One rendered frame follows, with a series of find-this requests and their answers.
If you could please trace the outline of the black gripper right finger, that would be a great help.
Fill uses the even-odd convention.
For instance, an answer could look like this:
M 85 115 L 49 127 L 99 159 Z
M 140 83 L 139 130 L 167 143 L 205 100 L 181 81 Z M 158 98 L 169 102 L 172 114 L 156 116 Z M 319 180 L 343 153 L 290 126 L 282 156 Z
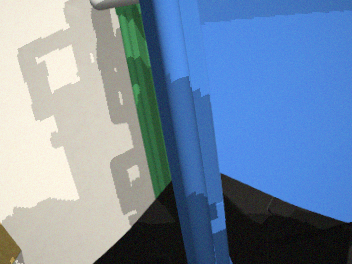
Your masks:
M 220 173 L 233 264 L 352 264 L 352 223 Z

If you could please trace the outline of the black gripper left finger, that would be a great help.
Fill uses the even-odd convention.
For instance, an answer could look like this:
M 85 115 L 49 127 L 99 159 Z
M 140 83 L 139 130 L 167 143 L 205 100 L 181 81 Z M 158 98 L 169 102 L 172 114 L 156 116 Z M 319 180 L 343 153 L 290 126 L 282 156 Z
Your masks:
M 92 264 L 187 264 L 173 183 Z

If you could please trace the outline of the green plastic tray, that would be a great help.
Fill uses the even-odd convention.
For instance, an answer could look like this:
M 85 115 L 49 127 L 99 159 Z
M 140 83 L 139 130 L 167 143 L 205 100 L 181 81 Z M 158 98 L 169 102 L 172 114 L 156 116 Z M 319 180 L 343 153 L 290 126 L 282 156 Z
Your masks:
M 129 79 L 139 116 L 141 135 L 147 153 L 155 197 L 161 195 L 172 181 L 163 125 L 153 83 L 151 61 L 145 41 L 140 4 L 115 8 L 125 48 Z

